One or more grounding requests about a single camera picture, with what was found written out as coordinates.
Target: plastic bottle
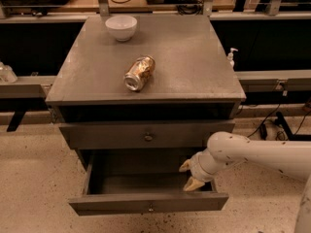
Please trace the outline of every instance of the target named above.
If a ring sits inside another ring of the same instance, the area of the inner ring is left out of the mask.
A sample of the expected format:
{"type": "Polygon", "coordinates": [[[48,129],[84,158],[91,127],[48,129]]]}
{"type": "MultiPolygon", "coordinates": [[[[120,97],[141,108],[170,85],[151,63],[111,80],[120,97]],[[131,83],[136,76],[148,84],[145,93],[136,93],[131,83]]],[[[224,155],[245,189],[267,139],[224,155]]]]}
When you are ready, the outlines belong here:
{"type": "Polygon", "coordinates": [[[2,62],[0,62],[0,81],[5,83],[14,83],[17,81],[17,76],[11,66],[5,65],[2,62]]]}
{"type": "Polygon", "coordinates": [[[230,53],[227,54],[227,60],[230,62],[231,66],[234,67],[234,60],[233,60],[233,55],[234,52],[238,51],[237,49],[231,48],[230,49],[230,53]]]}

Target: drawer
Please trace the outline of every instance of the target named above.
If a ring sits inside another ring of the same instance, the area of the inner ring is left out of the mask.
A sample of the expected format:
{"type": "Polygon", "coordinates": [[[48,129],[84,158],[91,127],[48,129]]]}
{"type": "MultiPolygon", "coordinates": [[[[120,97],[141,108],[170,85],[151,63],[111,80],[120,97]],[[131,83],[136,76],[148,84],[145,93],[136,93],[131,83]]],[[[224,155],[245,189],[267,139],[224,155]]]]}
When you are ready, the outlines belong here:
{"type": "Polygon", "coordinates": [[[70,149],[206,147],[211,133],[231,132],[234,120],[63,123],[70,149]]]}
{"type": "Polygon", "coordinates": [[[79,216],[215,211],[228,199],[213,183],[183,191],[189,173],[178,169],[194,149],[98,152],[90,157],[83,196],[69,200],[79,216]]]}

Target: robotic arm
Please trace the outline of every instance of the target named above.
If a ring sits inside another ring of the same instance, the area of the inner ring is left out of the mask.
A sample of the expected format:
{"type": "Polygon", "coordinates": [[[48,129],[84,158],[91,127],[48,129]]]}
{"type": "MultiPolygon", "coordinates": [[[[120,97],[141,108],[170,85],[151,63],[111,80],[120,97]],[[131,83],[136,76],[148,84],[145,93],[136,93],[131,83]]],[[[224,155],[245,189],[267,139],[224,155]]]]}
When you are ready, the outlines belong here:
{"type": "Polygon", "coordinates": [[[185,161],[180,172],[190,170],[191,177],[184,191],[202,187],[221,170],[251,161],[272,168],[302,181],[307,181],[300,203],[295,233],[311,228],[311,143],[251,141],[249,138],[227,132],[213,134],[207,149],[185,161]]]}

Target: bowl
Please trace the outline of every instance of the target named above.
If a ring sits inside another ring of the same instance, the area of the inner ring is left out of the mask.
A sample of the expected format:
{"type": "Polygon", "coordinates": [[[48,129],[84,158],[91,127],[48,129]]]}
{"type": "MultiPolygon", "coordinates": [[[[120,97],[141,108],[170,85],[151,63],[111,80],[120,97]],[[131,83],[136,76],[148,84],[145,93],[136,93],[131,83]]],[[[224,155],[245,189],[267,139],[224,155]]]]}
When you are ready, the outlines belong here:
{"type": "Polygon", "coordinates": [[[128,41],[136,31],[137,19],[131,16],[115,16],[106,20],[108,32],[116,38],[117,41],[128,41]]]}

